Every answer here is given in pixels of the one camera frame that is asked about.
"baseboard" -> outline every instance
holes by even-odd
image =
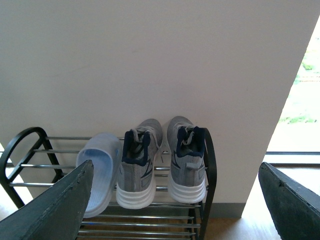
[[[210,218],[241,218],[245,206],[245,202],[213,203]]]

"chrome rod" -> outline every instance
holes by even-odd
[[[44,149],[34,149],[35,153],[42,153],[42,154],[77,154],[80,150],[44,150]]]
[[[47,136],[47,140],[90,140],[90,136]],[[119,140],[124,140],[124,137],[118,137]]]
[[[80,229],[81,234],[141,234],[141,235],[173,235],[173,236],[194,236],[194,232],[181,231],[126,231],[126,230],[93,230],[93,229]]]
[[[199,229],[201,227],[200,224],[191,224],[191,223],[136,223],[136,222],[104,222],[104,221],[83,221],[81,225],[157,227],[157,228],[195,228],[195,229]]]
[[[157,192],[167,192],[168,191],[168,187],[167,186],[158,185],[158,186],[155,187],[155,190]]]
[[[74,169],[75,166],[67,165],[45,165],[45,164],[21,164],[23,168],[33,168],[33,169]]]
[[[51,187],[54,183],[38,183],[38,182],[11,182],[10,187]]]
[[[117,202],[109,202],[109,207],[118,207],[119,204]],[[153,202],[151,203],[148,208],[174,208],[174,209],[196,209],[200,208],[199,204],[179,204],[176,202]]]
[[[156,170],[156,171],[169,171],[170,167],[169,166],[155,166],[154,170]]]
[[[136,215],[109,215],[99,214],[95,218],[119,218],[119,219],[177,219],[188,220],[193,219],[193,216],[136,216]]]
[[[77,239],[136,239],[136,240],[191,240],[185,237],[134,237],[134,236],[95,236],[95,235],[78,235]]]
[[[158,178],[166,178],[168,177],[168,174],[155,174],[154,176]]]

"shoelace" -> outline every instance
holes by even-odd
[[[137,127],[137,128],[133,128],[131,130],[133,131],[134,141],[136,141],[137,143],[142,143],[142,140],[143,140],[143,135],[139,138],[139,134],[142,134],[142,133],[145,133],[145,132],[150,132],[154,137],[155,145],[156,145],[156,148],[157,148],[157,152],[154,155],[154,159],[156,159],[157,156],[160,155],[161,161],[162,161],[162,163],[164,163],[164,159],[162,157],[162,153],[164,152],[164,146],[163,145],[161,145],[161,146],[158,145],[157,135],[156,135],[155,129],[153,127],[150,127],[150,126],[140,126],[140,127]],[[141,149],[141,147],[142,146],[138,146],[135,149],[135,151],[139,151]]]
[[[193,124],[189,124],[189,123],[184,123],[184,122],[177,122],[175,125],[174,125],[174,128],[177,128],[179,129],[180,127],[184,127],[184,130],[186,133],[188,133],[188,130],[193,130],[194,129],[194,125]],[[187,140],[182,140],[182,144],[183,145],[190,145],[192,139],[193,139],[193,136],[194,136],[195,132],[192,131],[190,133],[190,135],[188,136],[188,139]]]
[[[156,148],[159,149],[159,145],[158,145],[158,141],[157,141],[157,136],[156,136],[156,131],[153,127],[150,126],[140,126],[137,128],[133,128],[131,129],[133,131],[133,137],[134,137],[134,141],[136,143],[142,143],[142,140],[144,138],[143,135],[141,135],[141,137],[139,138],[139,134],[143,134],[145,132],[150,132],[151,134],[153,134],[154,140],[155,140],[155,145]]]

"greenery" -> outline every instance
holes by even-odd
[[[300,115],[300,116],[286,116],[281,117],[279,119],[279,123],[287,123],[287,124],[296,124],[296,123],[315,123],[317,120],[314,118],[311,118],[307,115]]]
[[[315,68],[315,66],[314,65],[311,65],[311,64],[307,64],[306,62],[302,62],[302,66],[303,66],[303,68],[305,69],[305,70],[312,70],[312,69],[314,69]]]

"slipper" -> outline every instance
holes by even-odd
[[[91,195],[84,218],[92,218],[102,213],[108,206],[116,185],[116,174],[122,158],[120,140],[111,133],[103,132],[92,137],[78,153],[76,166],[86,160],[93,163]]]

